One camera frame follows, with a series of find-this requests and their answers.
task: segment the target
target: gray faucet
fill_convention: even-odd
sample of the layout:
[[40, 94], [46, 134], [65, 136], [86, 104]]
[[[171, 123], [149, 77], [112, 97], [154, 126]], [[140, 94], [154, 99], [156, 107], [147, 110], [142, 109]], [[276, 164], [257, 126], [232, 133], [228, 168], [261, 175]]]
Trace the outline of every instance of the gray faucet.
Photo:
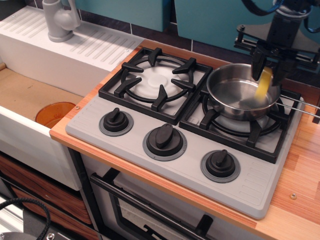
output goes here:
[[81, 24], [76, 9], [76, 0], [68, 0], [71, 10], [64, 10], [61, 0], [43, 0], [43, 11], [49, 39], [60, 43], [73, 36], [73, 30]]

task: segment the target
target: teal cabinet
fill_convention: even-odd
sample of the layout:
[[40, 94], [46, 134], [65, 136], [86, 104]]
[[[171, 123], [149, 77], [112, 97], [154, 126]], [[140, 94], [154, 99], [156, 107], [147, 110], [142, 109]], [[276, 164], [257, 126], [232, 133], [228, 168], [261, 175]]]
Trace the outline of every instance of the teal cabinet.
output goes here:
[[[255, 2], [267, 10], [273, 1]], [[256, 16], [246, 9], [241, 0], [175, 0], [174, 3], [179, 36], [243, 53], [234, 48], [237, 26], [266, 24], [274, 15]], [[311, 27], [320, 27], [320, 7], [313, 8], [309, 19]], [[301, 30], [320, 43], [320, 33], [308, 33], [303, 26]]]
[[76, 0], [77, 9], [163, 31], [170, 23], [171, 0]]

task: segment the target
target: stainless steel pan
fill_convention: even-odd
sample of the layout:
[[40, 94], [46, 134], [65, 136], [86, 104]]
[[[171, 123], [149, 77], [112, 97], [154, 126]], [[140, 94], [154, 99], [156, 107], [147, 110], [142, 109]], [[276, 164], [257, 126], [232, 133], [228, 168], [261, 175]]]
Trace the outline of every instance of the stainless steel pan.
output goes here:
[[[254, 98], [258, 82], [251, 77], [249, 64], [233, 63], [217, 68], [208, 76], [206, 86], [213, 108], [221, 115], [234, 120], [253, 121], [268, 114], [274, 104], [283, 105], [276, 103], [281, 97], [280, 86], [270, 86], [261, 101]], [[319, 109], [317, 106], [303, 103]], [[310, 112], [296, 108], [294, 110], [319, 118]]]

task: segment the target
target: stove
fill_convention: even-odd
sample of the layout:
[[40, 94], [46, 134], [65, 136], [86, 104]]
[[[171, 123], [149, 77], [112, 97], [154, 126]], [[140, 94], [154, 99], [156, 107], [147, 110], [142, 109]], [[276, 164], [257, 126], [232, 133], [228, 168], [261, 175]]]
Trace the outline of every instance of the stove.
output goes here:
[[[212, 67], [142, 48], [67, 124], [69, 135], [262, 219], [301, 113], [275, 106], [252, 122], [224, 118], [208, 100]], [[302, 109], [285, 96], [279, 101]]]

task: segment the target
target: knob ring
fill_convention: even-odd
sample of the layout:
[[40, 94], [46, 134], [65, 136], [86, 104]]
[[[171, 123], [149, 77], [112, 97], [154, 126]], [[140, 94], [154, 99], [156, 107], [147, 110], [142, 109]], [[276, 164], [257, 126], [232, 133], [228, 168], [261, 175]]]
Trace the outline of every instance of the knob ring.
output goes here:
[[127, 132], [129, 132], [132, 129], [132, 127], [134, 126], [134, 119], [129, 113], [127, 113], [125, 111], [122, 111], [122, 113], [124, 113], [126, 115], [126, 117], [128, 118], [128, 121], [129, 121], [128, 126], [125, 129], [123, 129], [121, 131], [115, 131], [115, 132], [106, 130], [104, 127], [104, 118], [108, 114], [107, 113], [107, 114], [103, 115], [103, 117], [99, 121], [100, 131], [104, 135], [107, 135], [109, 137], [118, 137], [118, 136], [122, 136], [122, 135], [126, 134]]
[[145, 136], [144, 136], [144, 139], [142, 141], [142, 147], [143, 147], [143, 150], [144, 152], [152, 159], [154, 160], [157, 160], [157, 161], [161, 161], [161, 162], [167, 162], [167, 161], [172, 161], [172, 160], [175, 160], [177, 158], [179, 158], [182, 154], [185, 153], [186, 149], [187, 149], [187, 138], [186, 136], [181, 132], [179, 131], [178, 129], [176, 129], [180, 136], [181, 136], [181, 139], [182, 139], [182, 148], [175, 154], [173, 155], [170, 155], [170, 156], [159, 156], [159, 155], [156, 155], [154, 154], [153, 152], [151, 152], [147, 146], [147, 141], [148, 141], [148, 137], [149, 135], [151, 134], [151, 131], [149, 131]]
[[208, 152], [201, 160], [201, 163], [200, 163], [200, 168], [201, 168], [201, 171], [202, 173], [208, 178], [210, 179], [211, 181], [213, 182], [216, 182], [216, 183], [219, 183], [219, 184], [225, 184], [225, 183], [229, 183], [229, 182], [232, 182], [233, 180], [235, 180], [239, 174], [240, 174], [240, 162], [239, 160], [234, 156], [232, 155], [230, 152], [228, 152], [228, 154], [232, 157], [233, 161], [234, 161], [234, 164], [235, 164], [235, 170], [234, 172], [230, 175], [230, 176], [227, 176], [227, 177], [217, 177], [217, 176], [214, 176], [212, 175], [208, 170], [207, 170], [207, 167], [206, 167], [206, 161], [209, 159], [209, 157], [213, 154], [213, 153], [216, 153], [216, 152], [220, 152], [219, 150], [215, 150], [215, 151], [210, 151]]

